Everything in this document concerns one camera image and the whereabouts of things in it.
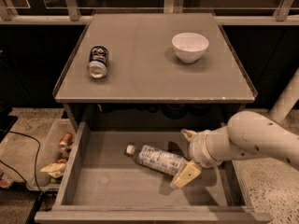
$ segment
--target white pole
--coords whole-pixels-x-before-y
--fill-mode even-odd
[[[299,99],[299,68],[293,75],[287,87],[270,110],[271,119],[280,123],[292,110]]]

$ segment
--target can lid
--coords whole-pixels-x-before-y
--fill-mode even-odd
[[[126,151],[128,154],[133,155],[135,153],[135,146],[129,145]]]
[[[92,61],[89,63],[90,75],[93,78],[102,78],[106,75],[107,69],[103,63]]]

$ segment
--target white bowl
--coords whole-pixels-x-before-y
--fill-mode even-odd
[[[203,35],[182,33],[172,38],[172,46],[183,62],[193,63],[205,54],[208,40]]]

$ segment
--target bottle label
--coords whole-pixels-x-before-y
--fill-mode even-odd
[[[179,155],[147,145],[142,147],[138,161],[142,165],[169,175],[175,175],[180,166],[185,163],[185,159]]]

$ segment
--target gray tabletop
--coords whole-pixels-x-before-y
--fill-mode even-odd
[[[204,35],[207,53],[181,62],[172,37]],[[89,76],[93,46],[109,50],[107,76]],[[208,13],[96,14],[55,95],[62,103],[252,103],[250,83]]]

